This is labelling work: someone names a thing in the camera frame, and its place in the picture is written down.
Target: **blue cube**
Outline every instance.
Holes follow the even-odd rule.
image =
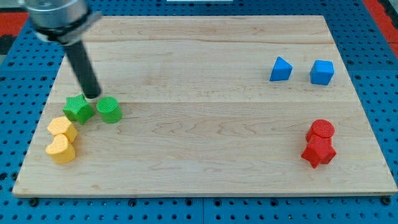
[[[317,85],[329,85],[335,73],[333,63],[329,61],[316,60],[311,69],[311,83]]]
[[[269,81],[281,81],[288,80],[290,73],[292,72],[293,66],[287,63],[283,58],[278,57],[276,59],[274,68],[272,69],[271,77]]]

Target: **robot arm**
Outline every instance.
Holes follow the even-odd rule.
[[[101,88],[95,77],[81,36],[101,13],[92,13],[86,0],[19,0],[30,14],[37,36],[63,45],[87,98],[96,98]]]

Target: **stacked red blocks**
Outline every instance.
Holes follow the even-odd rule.
[[[329,164],[337,154],[331,145],[334,133],[335,128],[327,120],[318,119],[312,123],[305,136],[308,143],[301,157],[308,160],[313,168],[319,164]]]

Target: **blue pegboard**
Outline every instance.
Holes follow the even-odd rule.
[[[359,0],[90,0],[111,15],[324,15],[386,161],[398,180],[398,60]],[[11,194],[63,58],[28,22],[0,66],[0,223],[394,223],[398,197],[47,199]]]

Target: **yellow block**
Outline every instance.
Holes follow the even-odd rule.
[[[65,135],[70,142],[73,142],[78,134],[76,128],[66,116],[54,118],[47,127],[47,130],[50,131],[53,136],[58,134]]]
[[[55,136],[54,141],[47,146],[45,152],[57,164],[70,162],[76,157],[75,148],[63,134]]]

